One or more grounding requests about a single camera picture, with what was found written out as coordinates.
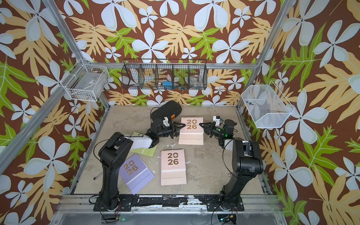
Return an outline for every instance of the green notebook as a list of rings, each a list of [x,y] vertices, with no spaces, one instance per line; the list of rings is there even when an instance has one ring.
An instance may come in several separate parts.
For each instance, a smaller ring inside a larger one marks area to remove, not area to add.
[[[138,132],[133,132],[132,136],[142,136],[143,134],[138,133]],[[155,147],[153,148],[137,148],[137,149],[132,149],[130,150],[131,152],[135,152],[138,154],[142,154],[142,155],[146,155],[146,156],[150,156],[153,157],[155,150],[156,150],[157,145],[155,145]]]

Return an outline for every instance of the wire basket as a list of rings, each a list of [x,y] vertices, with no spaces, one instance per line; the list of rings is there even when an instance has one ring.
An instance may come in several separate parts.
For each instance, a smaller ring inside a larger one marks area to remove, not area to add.
[[[205,63],[192,63],[195,59],[180,63],[174,63],[172,59],[166,59],[166,63],[159,59],[151,61],[152,63],[134,63],[131,59],[124,59],[121,70],[123,87],[156,90],[204,90],[207,87],[206,60]]]
[[[289,101],[286,106],[274,89],[266,84],[250,85],[241,97],[257,128],[280,128],[295,109]]]
[[[82,64],[64,86],[71,99],[96,102],[108,82],[109,71],[105,66]]]

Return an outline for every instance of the black wire basket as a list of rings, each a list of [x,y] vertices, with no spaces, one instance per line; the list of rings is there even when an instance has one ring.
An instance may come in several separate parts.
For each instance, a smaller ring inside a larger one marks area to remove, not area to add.
[[[121,70],[125,89],[204,90],[206,60],[147,59],[149,63],[124,59]]]

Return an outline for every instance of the table surface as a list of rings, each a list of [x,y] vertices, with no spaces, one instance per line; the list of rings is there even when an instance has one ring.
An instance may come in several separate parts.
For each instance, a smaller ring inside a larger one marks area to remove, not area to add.
[[[131,135],[133,131],[145,133],[150,127],[150,110],[153,107],[140,106],[112,106],[102,127],[96,143],[108,139],[114,132]],[[231,119],[237,122],[234,137],[244,138],[235,107],[182,107],[181,114],[174,121],[181,122],[181,117],[204,117],[204,122],[212,122],[213,116],[222,119]],[[102,144],[95,148],[98,155]],[[185,149],[187,184],[160,185],[160,152],[169,149]],[[224,160],[231,169],[230,150],[225,150]],[[150,181],[138,194],[218,194],[223,185],[230,179],[230,173],[222,161],[222,148],[215,137],[209,138],[204,134],[204,145],[180,145],[179,137],[171,139],[160,138],[160,142],[153,157],[139,154],[140,158],[149,167],[155,178]],[[84,171],[75,189],[75,194],[97,194],[102,187],[102,176],[93,178],[102,173],[101,163],[91,153],[86,162]],[[121,177],[118,180],[120,194],[131,194],[130,189]],[[252,179],[245,186],[242,194],[263,194],[259,176]]]

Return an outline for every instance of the white wire basket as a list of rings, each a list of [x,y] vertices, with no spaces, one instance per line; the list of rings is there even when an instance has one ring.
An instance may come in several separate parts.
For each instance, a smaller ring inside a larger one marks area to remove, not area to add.
[[[270,85],[250,85],[242,94],[242,99],[257,128],[280,128],[290,117],[295,107],[285,105]]]
[[[109,71],[105,66],[82,64],[64,86],[71,99],[96,102],[108,82]]]

